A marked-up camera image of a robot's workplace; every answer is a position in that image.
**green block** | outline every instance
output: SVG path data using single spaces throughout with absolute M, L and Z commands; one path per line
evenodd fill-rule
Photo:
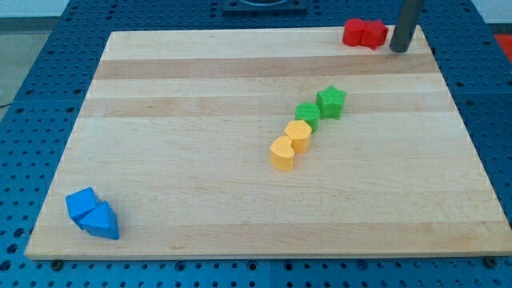
M 320 119 L 320 110 L 318 107 L 309 102 L 298 104 L 295 109 L 295 120 L 304 120 L 311 127 L 311 133 L 318 129 L 318 120 Z
M 317 106 L 320 109 L 320 117 L 339 119 L 345 106 L 346 92 L 338 90 L 330 85 L 327 89 L 317 93 Z

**wood grain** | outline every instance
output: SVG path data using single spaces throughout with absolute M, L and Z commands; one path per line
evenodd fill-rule
M 512 253 L 421 29 L 408 54 L 340 46 L 340 31 L 113 33 L 26 255 Z M 342 119 L 322 120 L 295 168 L 276 170 L 270 144 L 296 105 L 329 84 L 348 91 Z M 92 238 L 67 217 L 65 196 L 86 186 L 118 213 L 121 240 Z

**blue pegboard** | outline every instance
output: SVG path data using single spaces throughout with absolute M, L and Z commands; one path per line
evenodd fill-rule
M 508 257 L 64 262 L 53 270 L 59 262 L 23 256 L 111 31 L 339 26 L 352 17 L 393 24 L 400 10 L 400 1 L 308 4 L 306 14 L 224 15 L 218 1 L 72 0 L 0 124 L 0 287 L 512 286 Z M 469 0 L 430 0 L 420 23 L 512 222 L 512 67 Z

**blue block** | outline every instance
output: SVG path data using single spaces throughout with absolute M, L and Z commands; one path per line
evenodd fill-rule
M 90 187 L 66 197 L 67 212 L 80 229 L 83 229 L 82 225 L 80 225 L 80 220 L 99 203 L 98 196 Z
M 88 213 L 80 225 L 92 236 L 119 239 L 118 217 L 107 201 L 101 202 Z

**black metal pole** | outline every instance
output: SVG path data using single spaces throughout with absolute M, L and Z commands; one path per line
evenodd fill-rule
M 402 11 L 394 27 L 390 48 L 397 53 L 407 52 L 410 40 L 418 24 L 425 0 L 404 0 Z

